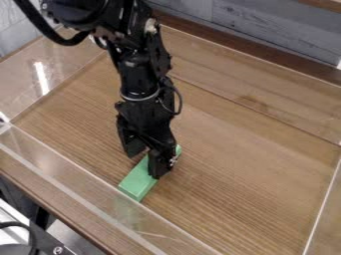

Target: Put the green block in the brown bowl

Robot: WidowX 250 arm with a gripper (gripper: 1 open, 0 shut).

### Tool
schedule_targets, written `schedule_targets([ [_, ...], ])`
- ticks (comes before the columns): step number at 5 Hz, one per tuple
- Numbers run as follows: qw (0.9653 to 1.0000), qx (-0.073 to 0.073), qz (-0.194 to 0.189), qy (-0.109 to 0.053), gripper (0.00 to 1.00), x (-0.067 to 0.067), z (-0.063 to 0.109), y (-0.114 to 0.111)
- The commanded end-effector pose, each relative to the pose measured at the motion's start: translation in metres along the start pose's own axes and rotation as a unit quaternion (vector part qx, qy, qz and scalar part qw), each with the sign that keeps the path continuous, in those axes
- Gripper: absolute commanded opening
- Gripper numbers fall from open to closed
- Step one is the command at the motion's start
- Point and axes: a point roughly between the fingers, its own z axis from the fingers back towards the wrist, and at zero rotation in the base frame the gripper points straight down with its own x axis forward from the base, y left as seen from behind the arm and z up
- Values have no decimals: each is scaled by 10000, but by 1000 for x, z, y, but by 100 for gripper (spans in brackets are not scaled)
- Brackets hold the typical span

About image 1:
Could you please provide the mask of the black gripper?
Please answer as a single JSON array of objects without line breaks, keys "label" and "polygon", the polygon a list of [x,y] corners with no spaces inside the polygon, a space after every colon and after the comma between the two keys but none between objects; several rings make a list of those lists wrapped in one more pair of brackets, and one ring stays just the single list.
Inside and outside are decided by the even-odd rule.
[{"label": "black gripper", "polygon": [[171,133],[174,118],[174,90],[157,87],[147,92],[122,92],[123,100],[115,104],[116,128],[123,150],[128,158],[146,148],[149,175],[163,177],[177,161],[175,138]]}]

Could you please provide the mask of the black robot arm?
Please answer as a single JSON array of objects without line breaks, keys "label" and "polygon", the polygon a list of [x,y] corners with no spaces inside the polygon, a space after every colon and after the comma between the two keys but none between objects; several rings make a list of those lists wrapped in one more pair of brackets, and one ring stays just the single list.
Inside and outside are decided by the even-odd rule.
[{"label": "black robot arm", "polygon": [[127,156],[149,153],[147,172],[166,175],[177,141],[171,120],[182,96],[169,72],[171,54],[162,26],[146,0],[13,0],[42,34],[56,44],[79,45],[88,37],[106,50],[120,75],[116,127]]}]

